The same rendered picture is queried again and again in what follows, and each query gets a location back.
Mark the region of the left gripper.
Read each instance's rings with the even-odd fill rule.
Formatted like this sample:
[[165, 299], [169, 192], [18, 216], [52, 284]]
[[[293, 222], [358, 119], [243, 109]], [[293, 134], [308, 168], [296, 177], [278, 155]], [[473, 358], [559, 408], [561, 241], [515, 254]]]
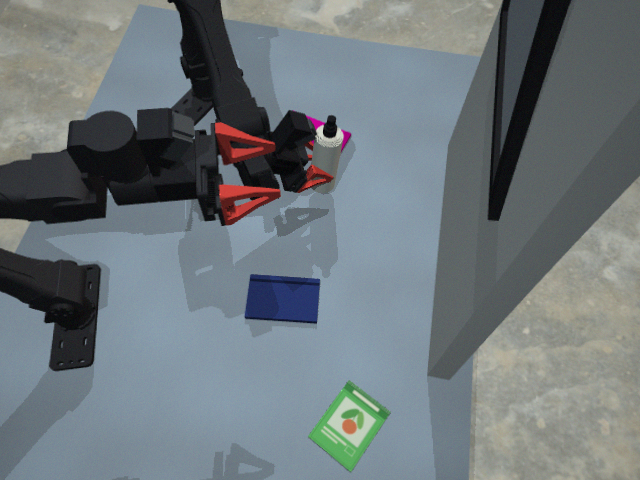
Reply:
[[[310, 150], [313, 151], [313, 145], [314, 144], [312, 142], [309, 142], [305, 145], [302, 145], [296, 148], [298, 157], [300, 160], [300, 164], [292, 172], [292, 174], [273, 171], [274, 174], [280, 175], [283, 188], [285, 191], [300, 193], [313, 186], [330, 182], [333, 179], [333, 176], [331, 176], [330, 174], [326, 173], [325, 171], [319, 169], [314, 165], [311, 165], [307, 170], [304, 170], [303, 166], [305, 166], [308, 163], [308, 161], [312, 161], [312, 155], [307, 154], [305, 147], [308, 147]], [[315, 177], [321, 177], [325, 179], [313, 180]]]

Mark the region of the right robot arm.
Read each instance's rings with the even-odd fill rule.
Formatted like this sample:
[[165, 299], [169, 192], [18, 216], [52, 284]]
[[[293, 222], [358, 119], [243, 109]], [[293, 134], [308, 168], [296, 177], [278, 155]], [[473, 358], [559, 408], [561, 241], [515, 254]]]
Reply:
[[[137, 110], [137, 141], [132, 120], [121, 112], [70, 121], [67, 149], [0, 165], [0, 219], [106, 218], [107, 188], [118, 206], [159, 202], [150, 173], [160, 201], [197, 198], [193, 137], [194, 120], [170, 108]], [[101, 268], [76, 264], [0, 248], [0, 291], [45, 312], [45, 323], [55, 322], [53, 371], [94, 362]]]

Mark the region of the magenta flat rectangular slab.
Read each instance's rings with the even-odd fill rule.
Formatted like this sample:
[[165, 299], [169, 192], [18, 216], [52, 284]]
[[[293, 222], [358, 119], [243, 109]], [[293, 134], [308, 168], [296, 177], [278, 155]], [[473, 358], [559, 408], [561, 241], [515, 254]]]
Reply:
[[[311, 119], [311, 121], [313, 122], [313, 124], [315, 126], [315, 129], [317, 129], [318, 127], [320, 127], [320, 126], [322, 126], [324, 124], [324, 122], [321, 122], [321, 121], [316, 120], [314, 118], [311, 118], [309, 116], [307, 116], [307, 118]], [[348, 142], [349, 138], [351, 137], [351, 133], [346, 132], [344, 130], [342, 130], [342, 132], [343, 132], [344, 138], [343, 138], [343, 144], [342, 144], [341, 152], [342, 152], [343, 148], [345, 147], [346, 143]]]

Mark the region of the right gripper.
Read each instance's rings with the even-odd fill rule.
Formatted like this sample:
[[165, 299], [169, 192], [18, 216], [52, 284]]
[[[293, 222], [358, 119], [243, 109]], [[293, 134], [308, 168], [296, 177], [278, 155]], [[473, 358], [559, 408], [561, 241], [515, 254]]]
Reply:
[[[230, 141], [260, 147], [233, 149]], [[224, 185], [218, 166], [218, 155], [221, 155], [223, 165], [229, 165], [275, 150], [274, 142], [248, 135], [221, 122], [211, 123], [211, 135], [207, 135], [206, 130], [195, 130], [196, 192], [204, 220], [214, 221], [215, 214], [218, 214], [221, 226], [233, 225], [255, 209], [280, 198], [279, 189]], [[234, 201], [252, 197], [258, 199], [235, 206]]]

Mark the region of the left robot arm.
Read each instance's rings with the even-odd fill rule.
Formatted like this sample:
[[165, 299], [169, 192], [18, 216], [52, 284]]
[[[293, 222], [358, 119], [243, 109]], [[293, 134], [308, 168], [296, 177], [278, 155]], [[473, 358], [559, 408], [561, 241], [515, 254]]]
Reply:
[[270, 131], [266, 109], [257, 107], [242, 77], [243, 70], [237, 66], [220, 0], [167, 1], [174, 2], [179, 14], [182, 13], [180, 61], [186, 79], [190, 78], [192, 84], [172, 111], [192, 118], [195, 126], [214, 107], [216, 123], [274, 142], [276, 151], [272, 152], [270, 165], [269, 153], [233, 165], [244, 186], [279, 189], [273, 171], [292, 174], [300, 164], [295, 148], [316, 139], [314, 124], [304, 113], [289, 110], [276, 129]]

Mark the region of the green seed packet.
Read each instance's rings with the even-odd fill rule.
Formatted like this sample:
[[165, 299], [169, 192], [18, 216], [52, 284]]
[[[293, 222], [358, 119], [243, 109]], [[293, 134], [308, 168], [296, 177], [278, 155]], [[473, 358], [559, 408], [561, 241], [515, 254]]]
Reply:
[[308, 437], [351, 472], [390, 413], [348, 381]]

